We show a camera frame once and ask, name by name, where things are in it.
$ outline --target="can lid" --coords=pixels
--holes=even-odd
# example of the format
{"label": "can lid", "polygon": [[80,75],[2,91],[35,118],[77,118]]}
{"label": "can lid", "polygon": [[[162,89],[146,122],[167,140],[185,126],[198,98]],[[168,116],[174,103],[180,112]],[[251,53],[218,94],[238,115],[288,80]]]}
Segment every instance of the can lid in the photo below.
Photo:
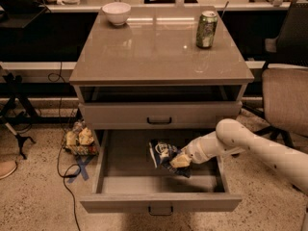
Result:
{"label": "can lid", "polygon": [[216,16],[216,13],[213,12],[213,11],[205,11],[205,12],[202,12],[202,14],[206,17],[215,17]]}

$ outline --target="person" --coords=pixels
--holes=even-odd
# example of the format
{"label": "person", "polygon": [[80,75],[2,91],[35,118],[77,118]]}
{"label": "person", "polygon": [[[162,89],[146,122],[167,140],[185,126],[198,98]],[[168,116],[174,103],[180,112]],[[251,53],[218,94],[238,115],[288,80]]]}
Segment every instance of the person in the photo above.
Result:
{"label": "person", "polygon": [[11,175],[17,168],[16,161],[0,162],[0,179]]}

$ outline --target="drawer handle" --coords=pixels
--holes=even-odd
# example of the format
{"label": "drawer handle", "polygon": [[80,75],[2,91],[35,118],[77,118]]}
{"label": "drawer handle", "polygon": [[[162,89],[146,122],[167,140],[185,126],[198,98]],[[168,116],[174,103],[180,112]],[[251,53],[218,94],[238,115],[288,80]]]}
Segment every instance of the drawer handle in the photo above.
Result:
{"label": "drawer handle", "polygon": [[151,121],[150,118],[148,117],[146,121],[148,124],[151,124],[151,125],[168,125],[172,122],[172,117],[170,117],[169,120],[167,121]]}
{"label": "drawer handle", "polygon": [[148,207],[148,213],[151,216],[171,216],[173,214],[173,206],[170,207],[169,213],[153,213],[151,210],[151,206]]}

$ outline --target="tabletop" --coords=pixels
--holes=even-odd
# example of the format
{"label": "tabletop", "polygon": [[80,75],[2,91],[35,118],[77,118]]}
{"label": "tabletop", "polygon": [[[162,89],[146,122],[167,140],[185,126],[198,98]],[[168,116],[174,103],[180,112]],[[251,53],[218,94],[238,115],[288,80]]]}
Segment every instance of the tabletop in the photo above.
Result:
{"label": "tabletop", "polygon": [[214,7],[132,7],[126,24],[100,12],[70,77],[73,85],[210,85],[252,82],[218,17],[213,46],[195,45],[198,20]]}

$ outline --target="closed drawer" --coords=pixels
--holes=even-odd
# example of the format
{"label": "closed drawer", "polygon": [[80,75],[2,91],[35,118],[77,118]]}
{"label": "closed drawer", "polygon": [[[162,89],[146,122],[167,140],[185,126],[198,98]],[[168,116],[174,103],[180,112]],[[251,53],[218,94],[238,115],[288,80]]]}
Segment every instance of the closed drawer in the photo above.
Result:
{"label": "closed drawer", "polygon": [[193,165],[191,178],[155,168],[148,142],[184,146],[199,134],[189,130],[109,131],[99,156],[93,194],[81,197],[89,213],[217,212],[234,210],[241,197],[228,192],[220,158]]}
{"label": "closed drawer", "polygon": [[92,129],[215,128],[218,121],[236,117],[240,101],[200,103],[80,104]]}

